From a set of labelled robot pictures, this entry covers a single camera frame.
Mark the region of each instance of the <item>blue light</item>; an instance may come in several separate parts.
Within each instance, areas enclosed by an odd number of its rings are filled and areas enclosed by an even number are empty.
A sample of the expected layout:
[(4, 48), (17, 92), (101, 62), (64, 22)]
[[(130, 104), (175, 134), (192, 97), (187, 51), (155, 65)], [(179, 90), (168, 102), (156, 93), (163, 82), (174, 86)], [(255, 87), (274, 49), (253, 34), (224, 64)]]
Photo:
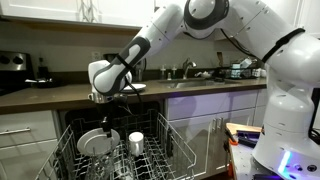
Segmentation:
[(286, 151), (284, 156), (283, 156), (283, 158), (282, 158), (282, 160), (281, 160), (281, 164), (280, 164), (280, 166), (278, 168), (278, 172), (279, 173), (283, 174), (284, 168), (287, 166), (290, 157), (291, 157), (291, 152), (290, 151)]

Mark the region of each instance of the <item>faucet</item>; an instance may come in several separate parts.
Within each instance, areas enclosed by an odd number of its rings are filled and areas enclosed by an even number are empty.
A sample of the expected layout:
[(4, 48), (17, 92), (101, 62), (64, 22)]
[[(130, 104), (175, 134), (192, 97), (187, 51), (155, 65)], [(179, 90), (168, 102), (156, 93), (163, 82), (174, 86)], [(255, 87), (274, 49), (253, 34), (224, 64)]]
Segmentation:
[(182, 68), (184, 71), (183, 74), (183, 79), (187, 79), (187, 74), (188, 74), (188, 70), (190, 67), (197, 67), (197, 64), (193, 61), (189, 62), (190, 58), (188, 58), (183, 64), (182, 64)]

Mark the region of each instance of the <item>white cup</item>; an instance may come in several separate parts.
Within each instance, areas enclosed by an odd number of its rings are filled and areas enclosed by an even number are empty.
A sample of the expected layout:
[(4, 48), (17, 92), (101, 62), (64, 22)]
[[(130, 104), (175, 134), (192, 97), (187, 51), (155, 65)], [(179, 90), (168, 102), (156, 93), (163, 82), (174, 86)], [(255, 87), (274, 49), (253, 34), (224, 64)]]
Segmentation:
[(259, 69), (254, 69), (253, 72), (252, 72), (252, 75), (255, 76), (255, 77), (260, 77), (260, 75), (261, 75), (261, 68), (259, 68)]
[(143, 146), (143, 134), (141, 132), (133, 132), (129, 135), (131, 154), (139, 156), (142, 154)]
[(240, 78), (240, 64), (232, 64), (231, 77)]
[(252, 64), (252, 60), (249, 58), (246, 58), (245, 60), (243, 60), (240, 63), (240, 67), (241, 67), (241, 69), (245, 69), (245, 68), (249, 67), (251, 64)]
[(261, 70), (260, 70), (260, 76), (261, 76), (261, 77), (267, 77), (267, 71), (264, 70), (264, 69), (261, 69)]

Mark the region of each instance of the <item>kitchen sink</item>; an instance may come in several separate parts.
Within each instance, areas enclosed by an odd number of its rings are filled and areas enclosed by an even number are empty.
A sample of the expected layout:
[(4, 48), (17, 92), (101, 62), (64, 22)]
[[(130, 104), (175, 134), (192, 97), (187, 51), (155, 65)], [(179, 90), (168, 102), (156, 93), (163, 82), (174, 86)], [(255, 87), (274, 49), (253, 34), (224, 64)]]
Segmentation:
[(167, 80), (160, 81), (160, 84), (163, 84), (167, 88), (186, 88), (186, 87), (199, 87), (199, 86), (215, 86), (215, 85), (224, 85), (224, 84), (237, 84), (238, 82), (224, 80), (223, 82), (215, 80), (206, 80), (206, 79), (177, 79), (177, 80)]

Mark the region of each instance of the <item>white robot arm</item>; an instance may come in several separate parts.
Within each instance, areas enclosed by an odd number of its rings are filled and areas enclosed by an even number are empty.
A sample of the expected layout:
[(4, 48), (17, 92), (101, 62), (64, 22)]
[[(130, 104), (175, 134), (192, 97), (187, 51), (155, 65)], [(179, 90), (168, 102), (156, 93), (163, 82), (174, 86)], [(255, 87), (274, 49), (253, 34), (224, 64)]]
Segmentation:
[(320, 179), (320, 148), (308, 138), (314, 111), (310, 90), (320, 87), (320, 41), (284, 22), (260, 0), (175, 0), (161, 7), (110, 64), (89, 65), (93, 93), (107, 97), (93, 100), (111, 101), (125, 86), (130, 68), (178, 34), (203, 39), (216, 28), (268, 65), (269, 101), (253, 157), (284, 179)]

